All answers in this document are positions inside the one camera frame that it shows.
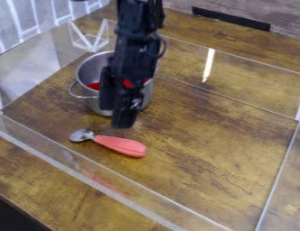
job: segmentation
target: metal pot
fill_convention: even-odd
[[[94,90],[87,87],[87,84],[99,82],[101,78],[101,71],[102,68],[107,65],[107,59],[113,56],[114,51],[106,51],[102,53],[95,54],[94,56],[89,57],[82,64],[79,65],[75,73],[75,82],[71,84],[69,88],[69,93],[77,97],[83,98],[86,105],[89,108],[95,111],[97,114],[102,116],[111,116],[113,111],[110,110],[101,110],[99,109],[99,95],[98,90]],[[82,96],[73,93],[73,89],[77,87],[77,85],[82,86]],[[153,97],[154,92],[154,79],[150,79],[145,83],[143,87],[143,105],[142,109],[149,105]]]

